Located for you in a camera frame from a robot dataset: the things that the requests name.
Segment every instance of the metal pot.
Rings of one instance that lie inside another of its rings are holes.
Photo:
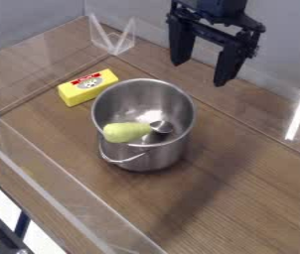
[[[99,154],[103,160],[129,171],[161,170],[183,155],[196,121],[190,96],[175,85],[155,79],[130,79],[113,85],[96,98],[91,109],[98,130]],[[108,143],[102,129],[107,123],[171,122],[174,131],[150,133],[131,143]]]

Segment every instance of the yellow box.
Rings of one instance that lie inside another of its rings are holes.
[[[100,72],[83,76],[59,85],[59,95],[68,107],[96,98],[99,94],[113,84],[118,82],[118,77],[107,68]]]

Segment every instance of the pot rim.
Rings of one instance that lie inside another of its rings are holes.
[[[103,136],[103,131],[95,121],[95,118],[94,118],[94,112],[95,112],[95,106],[98,104],[98,101],[100,99],[100,97],[104,95],[104,93],[108,92],[108,90],[114,89],[117,86],[122,86],[123,84],[126,83],[130,83],[130,82],[138,82],[138,81],[151,81],[151,82],[157,82],[157,83],[161,83],[163,85],[167,85],[170,86],[171,88],[174,88],[189,100],[190,104],[192,104],[192,108],[193,108],[193,119],[192,119],[192,123],[186,129],[186,131],[173,140],[170,141],[166,141],[166,142],[161,142],[161,143],[157,143],[157,144],[133,144],[133,143],[125,143],[126,146],[130,146],[130,147],[138,147],[138,148],[155,148],[155,147],[161,147],[161,146],[166,146],[166,145],[170,145],[173,144],[174,142],[177,142],[178,140],[181,140],[182,138],[185,138],[185,136],[189,135],[193,127],[194,127],[194,124],[196,124],[196,118],[197,118],[197,106],[194,104],[194,101],[192,99],[192,96],[177,86],[174,85],[173,83],[169,83],[163,80],[159,80],[159,79],[154,79],[154,78],[133,78],[133,79],[127,79],[127,80],[123,80],[121,82],[118,82],[117,84],[114,84],[110,88],[107,88],[102,94],[98,96],[98,98],[95,99],[94,103],[92,103],[92,106],[91,106],[91,120],[92,120],[92,123],[95,125],[95,128],[99,132],[99,134]]]

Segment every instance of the wooden table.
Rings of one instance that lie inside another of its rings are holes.
[[[284,140],[297,104],[241,80],[214,88],[209,66],[189,61],[173,67],[167,50],[142,40],[110,57],[86,31],[80,18],[47,32],[54,54],[46,57],[42,37],[0,52],[0,88],[46,87],[23,104],[0,101],[3,119],[169,253],[300,253],[300,139]],[[107,165],[96,155],[91,102],[68,109],[51,88],[64,76],[107,67],[121,80],[161,78],[194,97],[189,151],[167,171],[130,174]],[[5,94],[13,101],[17,95]],[[99,253],[1,162],[0,187],[72,253]]]

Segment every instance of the pot handle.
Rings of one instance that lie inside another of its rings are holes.
[[[127,159],[123,159],[123,160],[113,160],[113,159],[111,159],[110,157],[107,157],[107,155],[103,153],[103,151],[102,151],[102,143],[99,142],[99,154],[100,154],[102,159],[103,159],[106,162],[108,162],[108,163],[111,163],[111,164],[123,164],[123,163],[129,163],[129,162],[134,161],[135,159],[143,157],[143,156],[147,154],[147,152],[141,153],[141,154],[138,154],[138,155],[135,155],[135,156],[133,156],[133,157],[130,157],[130,158],[127,158]]]

